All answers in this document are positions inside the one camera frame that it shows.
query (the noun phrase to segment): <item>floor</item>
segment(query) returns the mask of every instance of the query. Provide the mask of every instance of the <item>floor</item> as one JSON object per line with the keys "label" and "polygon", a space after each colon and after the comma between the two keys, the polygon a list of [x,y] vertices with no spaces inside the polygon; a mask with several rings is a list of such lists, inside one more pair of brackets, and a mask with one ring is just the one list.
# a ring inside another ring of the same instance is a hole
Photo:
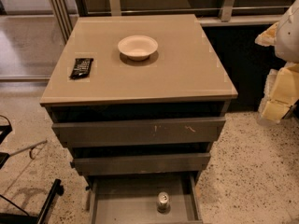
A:
{"label": "floor", "polygon": [[[0,76],[49,76],[64,44],[52,17],[0,17]],[[49,224],[88,223],[86,182],[70,167],[51,120],[39,105],[45,83],[0,83],[0,114],[13,126],[0,146],[12,153],[44,139],[48,143],[11,157],[0,170],[0,193],[37,215],[51,184],[64,195],[50,210]],[[255,112],[229,113],[212,159],[202,173],[200,209],[205,223],[299,223],[299,124],[286,119],[260,126]],[[19,214],[0,200],[0,212]]]}

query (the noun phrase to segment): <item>dresser top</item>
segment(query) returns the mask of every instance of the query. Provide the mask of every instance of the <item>dresser top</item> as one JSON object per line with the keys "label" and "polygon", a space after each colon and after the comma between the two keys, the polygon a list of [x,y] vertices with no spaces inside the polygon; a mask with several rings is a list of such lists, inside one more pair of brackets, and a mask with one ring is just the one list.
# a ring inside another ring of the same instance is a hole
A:
{"label": "dresser top", "polygon": [[[157,52],[143,62],[118,43],[146,35]],[[76,58],[93,58],[83,79],[69,76]],[[237,91],[193,15],[78,18],[41,98],[42,105],[228,100]]]}

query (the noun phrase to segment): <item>bowl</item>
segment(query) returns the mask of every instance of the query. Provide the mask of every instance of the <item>bowl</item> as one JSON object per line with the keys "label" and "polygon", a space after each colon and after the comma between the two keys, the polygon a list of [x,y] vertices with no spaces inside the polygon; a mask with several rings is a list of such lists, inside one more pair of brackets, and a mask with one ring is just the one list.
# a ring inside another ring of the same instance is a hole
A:
{"label": "bowl", "polygon": [[131,35],[119,42],[119,51],[133,61],[146,60],[158,48],[158,43],[145,35]]}

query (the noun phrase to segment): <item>black cable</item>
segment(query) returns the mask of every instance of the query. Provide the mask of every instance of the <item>black cable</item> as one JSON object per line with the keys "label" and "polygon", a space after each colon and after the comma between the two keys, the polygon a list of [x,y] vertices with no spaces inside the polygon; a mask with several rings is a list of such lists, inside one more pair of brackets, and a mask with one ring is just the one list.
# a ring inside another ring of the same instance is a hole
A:
{"label": "black cable", "polygon": [[3,198],[5,201],[9,202],[10,204],[14,205],[15,207],[17,207],[20,211],[23,211],[23,213],[26,214],[28,217],[30,216],[25,210],[21,209],[18,205],[13,203],[11,200],[7,199],[6,197],[2,196],[1,194],[0,194],[0,197]]}
{"label": "black cable", "polygon": [[11,127],[11,123],[10,123],[8,118],[6,118],[5,116],[2,116],[2,115],[0,115],[0,117],[6,119],[7,122],[8,122],[8,125],[4,125],[4,126],[0,125],[0,131],[1,131],[1,133],[0,133],[0,144],[1,144],[3,142],[3,140],[6,138],[6,136],[8,136],[8,134],[10,132],[12,132],[12,127]]}

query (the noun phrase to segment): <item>gray dresser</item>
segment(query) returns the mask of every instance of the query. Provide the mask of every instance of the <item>gray dresser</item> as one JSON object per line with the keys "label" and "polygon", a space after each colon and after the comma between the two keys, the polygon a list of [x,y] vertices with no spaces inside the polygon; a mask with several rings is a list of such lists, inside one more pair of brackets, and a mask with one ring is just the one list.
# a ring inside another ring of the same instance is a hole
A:
{"label": "gray dresser", "polygon": [[[158,50],[127,59],[129,35]],[[69,78],[76,58],[94,58],[88,77]],[[193,15],[102,17],[78,19],[40,103],[92,188],[91,223],[202,223],[194,185],[236,96]]]}

